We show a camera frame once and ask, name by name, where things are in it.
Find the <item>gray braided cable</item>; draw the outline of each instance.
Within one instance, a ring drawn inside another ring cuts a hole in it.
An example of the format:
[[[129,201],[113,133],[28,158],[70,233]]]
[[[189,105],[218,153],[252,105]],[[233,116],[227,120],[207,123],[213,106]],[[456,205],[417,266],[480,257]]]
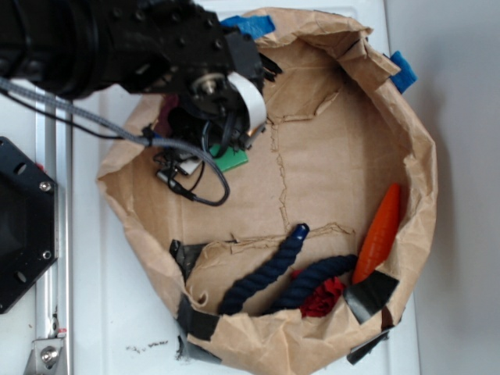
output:
[[[71,113],[75,116],[83,117],[87,120],[90,120],[93,123],[97,123],[99,125],[102,125],[106,127],[107,129],[111,130],[113,133],[116,133],[117,135],[121,136],[123,139],[127,141],[131,141],[133,143],[137,143],[140,145],[143,145],[145,147],[148,146],[155,146],[155,147],[171,147],[171,148],[176,148],[180,149],[185,152],[189,152],[192,155],[200,158],[204,162],[206,162],[215,172],[215,174],[218,176],[220,179],[221,184],[224,187],[224,197],[223,200],[225,201],[227,197],[229,196],[229,185],[227,183],[226,177],[223,175],[222,171],[220,168],[217,166],[215,161],[213,160],[212,156],[208,152],[204,152],[201,149],[185,142],[185,141],[180,141],[177,139],[170,139],[170,138],[153,138],[152,140],[147,139],[146,137],[142,137],[139,135],[132,134],[131,132],[123,129],[121,126],[116,125],[115,123],[112,123],[111,121],[100,117],[99,115],[96,115],[92,112],[88,112],[85,109],[76,107],[70,102],[64,102],[62,100],[58,100],[57,98],[53,98],[51,96],[47,95],[42,95],[38,94],[37,92],[30,90],[25,87],[21,87],[17,84],[12,83],[11,81],[0,77],[0,89],[3,91],[7,92],[12,92],[14,94],[17,94],[19,96],[22,96],[24,98],[36,101],[36,102],[42,102],[45,103],[46,105],[50,105],[53,107],[56,107],[57,109],[61,109],[65,112]]]

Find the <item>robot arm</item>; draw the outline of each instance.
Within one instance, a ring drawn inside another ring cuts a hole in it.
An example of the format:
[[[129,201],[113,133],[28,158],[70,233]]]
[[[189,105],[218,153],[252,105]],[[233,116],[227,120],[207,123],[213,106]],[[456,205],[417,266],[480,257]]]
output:
[[[0,0],[0,9],[0,77],[69,100],[112,84],[179,95],[172,137],[198,148],[218,144],[216,157],[250,148],[265,126],[264,77],[279,67],[261,59],[249,35],[192,0]],[[202,128],[209,134],[193,138]],[[197,158],[170,150],[169,182]]]

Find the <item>crumpled paper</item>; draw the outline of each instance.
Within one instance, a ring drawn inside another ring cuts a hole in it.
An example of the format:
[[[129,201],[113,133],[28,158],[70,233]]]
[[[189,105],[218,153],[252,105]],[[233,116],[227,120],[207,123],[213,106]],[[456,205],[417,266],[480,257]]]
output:
[[[366,41],[370,28],[325,12],[259,9],[251,14],[273,18],[276,31],[258,45],[284,74],[266,82],[268,131],[248,152],[249,163],[227,173],[227,203],[212,208],[172,194],[155,177],[156,150],[128,142],[114,144],[98,185],[153,287],[177,316],[182,294],[196,309],[215,313],[225,290],[272,256],[297,223],[321,235],[305,242],[309,250],[294,267],[356,254],[384,192],[399,183],[402,221],[389,259],[378,267],[400,280],[387,304],[396,324],[434,234],[434,142],[388,79],[398,67]],[[163,100],[145,96],[125,127],[139,133],[154,123]],[[222,189],[207,173],[196,192],[217,198]],[[173,239],[211,243],[186,284],[168,252]],[[226,243],[234,239],[240,242]],[[315,241],[321,245],[312,245]],[[283,287],[278,280],[251,298],[245,312],[223,316],[210,341],[191,335],[189,341],[223,364],[251,373],[302,375],[348,354],[382,329],[380,312],[359,325],[343,298],[324,318],[303,319],[299,310],[255,316]]]

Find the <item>rope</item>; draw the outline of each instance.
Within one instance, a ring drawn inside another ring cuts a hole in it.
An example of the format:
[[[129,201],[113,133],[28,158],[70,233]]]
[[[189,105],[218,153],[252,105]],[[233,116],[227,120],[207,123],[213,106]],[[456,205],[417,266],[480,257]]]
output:
[[[326,280],[353,270],[358,257],[355,255],[333,256],[313,263],[293,280],[281,296],[263,315],[284,309],[298,309],[304,301]]]
[[[281,243],[279,250],[271,260],[260,266],[254,273],[235,281],[224,295],[224,300],[219,307],[219,314],[239,313],[247,299],[265,289],[284,274],[288,267],[295,262],[308,232],[309,227],[306,224],[299,224],[294,232]]]

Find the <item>dark red object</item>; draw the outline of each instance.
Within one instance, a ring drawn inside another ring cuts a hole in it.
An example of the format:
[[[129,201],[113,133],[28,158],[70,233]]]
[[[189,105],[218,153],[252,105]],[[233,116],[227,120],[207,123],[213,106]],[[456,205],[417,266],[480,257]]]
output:
[[[294,271],[291,274],[295,279],[302,270]],[[328,315],[341,297],[345,285],[338,277],[332,277],[322,283],[300,306],[302,317],[312,316],[320,318]]]

